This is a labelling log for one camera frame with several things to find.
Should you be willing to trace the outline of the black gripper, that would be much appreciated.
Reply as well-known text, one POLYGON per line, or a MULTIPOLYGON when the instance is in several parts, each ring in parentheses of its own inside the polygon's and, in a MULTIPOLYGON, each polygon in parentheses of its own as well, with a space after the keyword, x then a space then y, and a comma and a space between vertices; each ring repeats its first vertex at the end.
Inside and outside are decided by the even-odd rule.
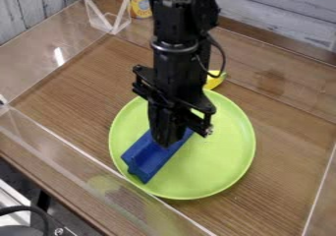
POLYGON ((164 148, 177 143, 187 126, 180 115, 191 110, 188 126, 204 138, 212 134, 211 116, 216 108, 204 93, 209 72, 211 46, 208 44, 152 45, 153 67, 136 65, 133 91, 148 102, 152 139, 164 148))

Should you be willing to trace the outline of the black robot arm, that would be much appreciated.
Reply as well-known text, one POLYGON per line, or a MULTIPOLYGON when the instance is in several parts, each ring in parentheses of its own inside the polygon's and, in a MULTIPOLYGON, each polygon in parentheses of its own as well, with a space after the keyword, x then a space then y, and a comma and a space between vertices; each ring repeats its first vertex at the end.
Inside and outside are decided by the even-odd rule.
POLYGON ((168 148, 192 130, 207 136, 215 105, 204 93, 211 76, 219 7, 215 0, 149 0, 153 66, 132 68, 132 90, 148 102, 152 139, 168 148))

